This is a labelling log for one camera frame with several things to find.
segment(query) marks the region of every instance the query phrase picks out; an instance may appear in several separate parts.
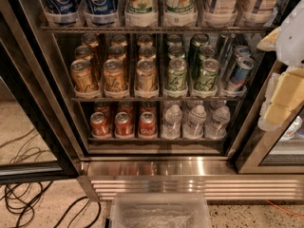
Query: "speckled floor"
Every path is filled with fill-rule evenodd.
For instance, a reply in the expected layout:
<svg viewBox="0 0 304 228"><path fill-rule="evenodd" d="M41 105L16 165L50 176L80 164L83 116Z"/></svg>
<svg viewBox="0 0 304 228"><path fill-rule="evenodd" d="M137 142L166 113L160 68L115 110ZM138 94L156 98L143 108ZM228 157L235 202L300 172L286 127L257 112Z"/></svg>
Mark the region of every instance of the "speckled floor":
<svg viewBox="0 0 304 228"><path fill-rule="evenodd" d="M17 117L17 121L19 121L19 123L22 123L23 129L26 129L26 131L20 132L20 129L16 127L16 120L12 121L11 116ZM29 132L31 129L32 125L25 119L24 116L20 115L19 105L13 101L0 101L0 144L21 136ZM34 132L30 133L26 139L21 140L20 142L15 142L14 145L10 147L9 151L0 152L0 164L7 164L13 160L13 157L18 154L20 146L24 146L24 143L33 136L35 136ZM34 144L35 146L40 146L42 149L46 150L46 153L44 153L44 155L39 155L39 159L26 159L23 161L44 161L53 159L53 156L48 153L45 144L42 142L42 140L39 139L39 136L35 137L30 143ZM24 146L23 151L26 151L29 148L30 144ZM17 190L16 193L20 195L26 190L26 188L27 185L24 184ZM39 185L37 183L32 184L30 189L23 196L23 199L25 201L32 199L37 194L38 188ZM7 210L6 202L4 199L2 199L4 192L5 186L0 187L0 228L16 227L18 216L13 215ZM76 180L55 181L42 196L39 202L35 205L35 215L32 222L27 227L54 227L68 206L73 201L80 197L83 197L84 195L85 193L83 189ZM80 201L58 227L68 227L73 217L84 207L85 204L86 200ZM292 212L304 215L304 201L281 202L280 204L282 204L282 207ZM101 205L101 215L97 222L91 227L105 227L105 218L109 218L111 203L102 202ZM303 218L291 217L290 215L277 210L272 205L267 204L266 201L209 201L208 208L212 227L214 228L304 228ZM72 221L69 227L86 227L92 220L94 220L97 212L97 203L90 203L87 208L85 208L85 210L75 220ZM25 219L22 220L21 224L26 222L27 219L30 219L30 217L31 212L28 212L28 214L25 215Z"/></svg>

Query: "soda bottle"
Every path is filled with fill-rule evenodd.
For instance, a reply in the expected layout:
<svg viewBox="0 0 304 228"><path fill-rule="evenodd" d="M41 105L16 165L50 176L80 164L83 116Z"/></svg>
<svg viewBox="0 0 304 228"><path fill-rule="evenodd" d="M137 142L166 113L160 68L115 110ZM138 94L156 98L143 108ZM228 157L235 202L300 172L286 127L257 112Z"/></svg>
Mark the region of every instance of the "soda bottle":
<svg viewBox="0 0 304 228"><path fill-rule="evenodd" d="M168 140L176 139L181 134L182 111L177 104L173 104L165 112L162 119L161 136Z"/></svg>
<svg viewBox="0 0 304 228"><path fill-rule="evenodd" d="M206 121L206 112L202 105L194 107L183 126L183 137L187 139L198 139L202 137L202 127Z"/></svg>
<svg viewBox="0 0 304 228"><path fill-rule="evenodd" d="M230 121L228 106L218 108L212 118L206 122L205 138L219 140L226 136L226 126Z"/></svg>

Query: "gold soda can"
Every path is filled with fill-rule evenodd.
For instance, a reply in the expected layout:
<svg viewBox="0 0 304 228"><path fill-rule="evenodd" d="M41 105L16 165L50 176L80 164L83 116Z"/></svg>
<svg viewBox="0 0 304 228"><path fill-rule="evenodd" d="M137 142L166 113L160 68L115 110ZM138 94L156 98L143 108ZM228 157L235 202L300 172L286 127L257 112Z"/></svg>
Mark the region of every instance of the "gold soda can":
<svg viewBox="0 0 304 228"><path fill-rule="evenodd" d="M152 60L140 60L136 66L137 89L151 92L158 89L158 75Z"/></svg>
<svg viewBox="0 0 304 228"><path fill-rule="evenodd" d="M94 60L99 68L102 66L102 50L99 37L94 33L86 33L82 36L82 44L90 46L94 53Z"/></svg>
<svg viewBox="0 0 304 228"><path fill-rule="evenodd" d="M149 59L156 61L156 48L153 46L143 46L139 49L139 60Z"/></svg>
<svg viewBox="0 0 304 228"><path fill-rule="evenodd" d="M109 59L104 62L105 90L122 92L127 89L123 63L118 59Z"/></svg>
<svg viewBox="0 0 304 228"><path fill-rule="evenodd" d="M101 71L94 60L94 53L90 46L79 46L75 49L75 60L85 59L88 60L92 66L97 80L101 78Z"/></svg>
<svg viewBox="0 0 304 228"><path fill-rule="evenodd" d="M90 93L98 90L97 80L91 63L84 59L74 61L70 65L70 75L76 85L76 90Z"/></svg>

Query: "beverage cooler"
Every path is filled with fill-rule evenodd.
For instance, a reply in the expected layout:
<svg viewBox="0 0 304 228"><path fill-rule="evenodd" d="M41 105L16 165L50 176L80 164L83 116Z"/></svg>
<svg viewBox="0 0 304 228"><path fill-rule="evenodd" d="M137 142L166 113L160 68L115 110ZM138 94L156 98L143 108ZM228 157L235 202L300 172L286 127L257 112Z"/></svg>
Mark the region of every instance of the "beverage cooler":
<svg viewBox="0 0 304 228"><path fill-rule="evenodd" d="M1 164L1 182L77 178L95 201L304 198L303 104L258 127L286 66L257 43L295 0L54 1L0 0L2 80L53 154Z"/></svg>

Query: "orange cord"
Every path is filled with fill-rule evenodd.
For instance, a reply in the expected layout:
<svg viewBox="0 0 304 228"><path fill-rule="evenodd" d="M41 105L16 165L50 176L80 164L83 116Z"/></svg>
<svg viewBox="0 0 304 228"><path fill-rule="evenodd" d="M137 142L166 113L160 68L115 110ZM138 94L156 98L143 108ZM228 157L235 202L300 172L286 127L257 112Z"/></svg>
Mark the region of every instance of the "orange cord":
<svg viewBox="0 0 304 228"><path fill-rule="evenodd" d="M270 201L268 201L268 200L266 200L266 202L268 202L269 204L273 205L275 208L279 209L280 211L282 211L282 212L284 212L284 213L286 213L286 214L288 214L288 215L291 215L291 216L293 216L293 217L297 217L297 218L304 219L304 216L302 216L302 215L299 215L299 214L293 213L293 212L291 212L291 211L288 211L288 210L286 210L286 209L284 209L284 208L282 208L282 207L280 207L280 206L278 206L278 205L276 205L276 204L274 204L274 203L272 203L272 202L270 202Z"/></svg>

